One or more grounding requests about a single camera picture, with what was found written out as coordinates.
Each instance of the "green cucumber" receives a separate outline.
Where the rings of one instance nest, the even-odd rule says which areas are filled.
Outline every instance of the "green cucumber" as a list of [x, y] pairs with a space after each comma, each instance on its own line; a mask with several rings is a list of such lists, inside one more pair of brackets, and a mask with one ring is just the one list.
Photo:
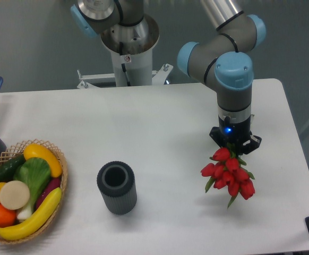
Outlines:
[[8, 182], [13, 179], [16, 169], [25, 163], [23, 154], [11, 158], [0, 166], [0, 182]]

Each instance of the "toy banana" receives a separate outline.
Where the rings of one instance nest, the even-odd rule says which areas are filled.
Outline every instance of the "toy banana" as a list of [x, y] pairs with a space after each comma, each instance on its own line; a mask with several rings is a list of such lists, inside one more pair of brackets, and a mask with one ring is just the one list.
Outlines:
[[52, 190], [52, 192], [42, 202], [40, 207], [24, 222], [11, 227], [0, 227], [0, 236], [6, 240], [13, 241], [33, 234], [43, 226], [43, 224], [55, 211], [60, 203], [61, 196], [62, 192], [60, 188]]

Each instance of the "woven basket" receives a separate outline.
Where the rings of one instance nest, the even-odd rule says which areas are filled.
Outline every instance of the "woven basket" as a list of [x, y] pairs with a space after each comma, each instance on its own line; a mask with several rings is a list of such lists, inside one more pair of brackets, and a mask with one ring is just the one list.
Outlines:
[[61, 181], [62, 198], [61, 198], [59, 205], [57, 206], [57, 208], [53, 212], [53, 214], [48, 218], [48, 220], [45, 222], [45, 224], [40, 229], [38, 229], [36, 232], [34, 232], [33, 234], [31, 234], [31, 235], [29, 235], [29, 236], [27, 236], [23, 239], [19, 239], [19, 240], [15, 240], [15, 241], [5, 240], [2, 237], [0, 237], [0, 243], [3, 243], [3, 244], [24, 243], [24, 242], [27, 242], [27, 241], [34, 239], [35, 237], [37, 237], [38, 235], [43, 233], [48, 228], [48, 226], [51, 224], [51, 222], [53, 221], [55, 216], [57, 215], [59, 208], [62, 204], [63, 198], [64, 198], [64, 193], [65, 193], [66, 186], [67, 186], [67, 176], [68, 176], [66, 158], [65, 158], [64, 154], [60, 151], [60, 149], [58, 147], [56, 147], [54, 144], [50, 143], [49, 141], [45, 142], [45, 141], [42, 141], [42, 140], [35, 139], [33, 141], [28, 140], [28, 141], [19, 142], [16, 145], [11, 146], [10, 148], [7, 148], [5, 152], [1, 153], [0, 165], [2, 165], [4, 162], [6, 162], [7, 160], [9, 160], [9, 159], [11, 159], [11, 158], [13, 158], [17, 155], [22, 154], [25, 147], [27, 145], [31, 144], [31, 143], [37, 143], [37, 144], [45, 146], [59, 160], [61, 167], [63, 169], [62, 181]]

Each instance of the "light blue joint cap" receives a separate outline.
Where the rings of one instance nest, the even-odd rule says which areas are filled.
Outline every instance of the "light blue joint cap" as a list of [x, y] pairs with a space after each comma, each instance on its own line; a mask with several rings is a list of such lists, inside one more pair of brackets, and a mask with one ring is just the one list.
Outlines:
[[185, 44], [181, 50], [178, 53], [177, 56], [177, 66], [178, 68], [185, 73], [186, 75], [190, 76], [188, 74], [187, 65], [188, 65], [188, 59], [190, 58], [191, 52], [193, 48], [198, 44], [198, 42], [190, 41], [187, 44]]
[[265, 28], [265, 24], [263, 20], [261, 20], [256, 15], [251, 14], [251, 15], [248, 15], [248, 17], [252, 19], [256, 25], [257, 38], [256, 38], [256, 44], [254, 47], [256, 48], [259, 44], [261, 44], [264, 41], [267, 35], [267, 29]]
[[81, 15], [79, 10], [75, 7], [75, 5], [71, 7], [71, 14], [73, 19], [75, 20], [75, 23], [86, 36], [88, 36], [89, 38], [94, 38], [98, 36], [97, 33], [87, 23], [85, 18]]
[[251, 58], [242, 52], [221, 55], [216, 61], [214, 74], [222, 86], [236, 91], [247, 89], [254, 80]]

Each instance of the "white table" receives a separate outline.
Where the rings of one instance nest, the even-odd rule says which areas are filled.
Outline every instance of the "white table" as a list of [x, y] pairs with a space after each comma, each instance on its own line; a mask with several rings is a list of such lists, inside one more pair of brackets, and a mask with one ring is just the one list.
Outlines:
[[[282, 84], [255, 80], [252, 132], [243, 159], [256, 194], [227, 210], [226, 189], [205, 194], [200, 170], [217, 145], [216, 94], [202, 84], [0, 94], [0, 136], [9, 145], [49, 140], [64, 152], [69, 185], [57, 221], [9, 254], [258, 254], [309, 250], [309, 171]], [[135, 172], [138, 202], [106, 208], [96, 176], [120, 160]]]

